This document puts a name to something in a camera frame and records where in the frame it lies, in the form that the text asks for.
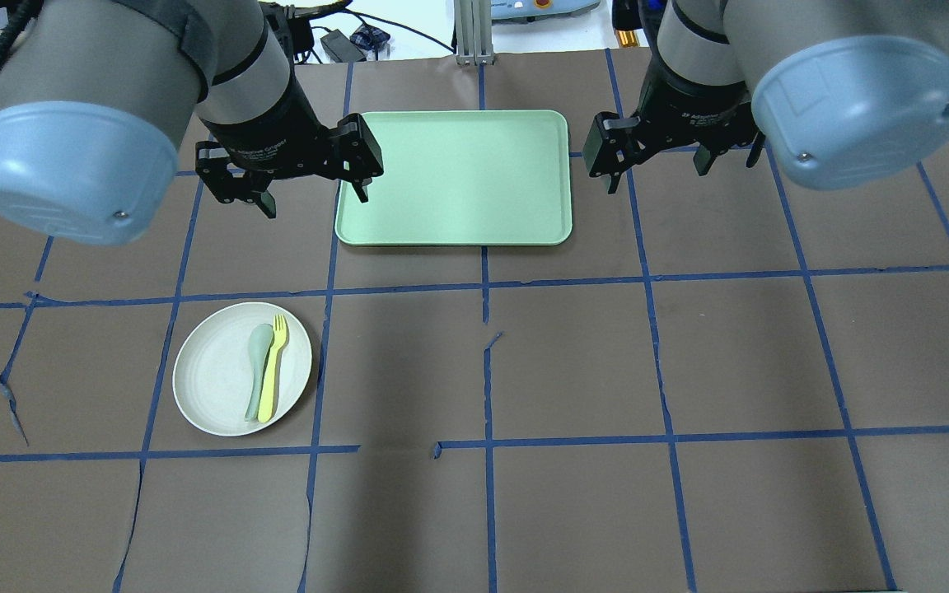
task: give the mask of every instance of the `light blue joint cap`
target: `light blue joint cap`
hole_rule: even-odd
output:
[[[949,139],[949,57],[906,37],[834,39],[768,71],[753,117],[779,165],[816,190],[855,187]]]
[[[177,151],[127,112],[75,101],[0,111],[0,215],[79,243],[121,245],[148,229]]]

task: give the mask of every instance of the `plate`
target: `plate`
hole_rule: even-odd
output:
[[[249,422],[244,413],[254,369],[248,338],[256,325],[272,325],[277,314],[288,320],[288,344],[280,352],[278,405],[268,422]],[[221,437],[250,435],[292,409],[306,389],[312,362],[310,337],[295,315],[270,303],[238,303],[201,320],[185,338],[174,361],[174,401],[200,431]]]
[[[569,131],[549,110],[364,114],[383,170],[340,184],[348,245],[557,245],[573,229]]]

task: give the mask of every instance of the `green tray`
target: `green tray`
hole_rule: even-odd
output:
[[[573,229],[566,120],[553,111],[364,114],[384,174],[340,184],[350,245],[557,245]]]

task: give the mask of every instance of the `yellow fork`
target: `yellow fork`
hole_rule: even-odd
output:
[[[266,372],[263,374],[263,391],[259,395],[259,421],[268,422],[273,418],[278,391],[278,368],[280,350],[288,342],[288,320],[283,315],[273,316],[273,342],[266,359]]]

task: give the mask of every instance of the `round plate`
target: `round plate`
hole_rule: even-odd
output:
[[[280,352],[278,405],[268,422],[249,422],[244,413],[254,371],[248,340],[255,326],[272,325],[277,314],[288,320],[288,344]],[[238,303],[201,320],[185,338],[174,363],[174,401],[200,431],[221,437],[250,435],[295,405],[310,379],[312,361],[310,337],[295,315],[270,303]]]

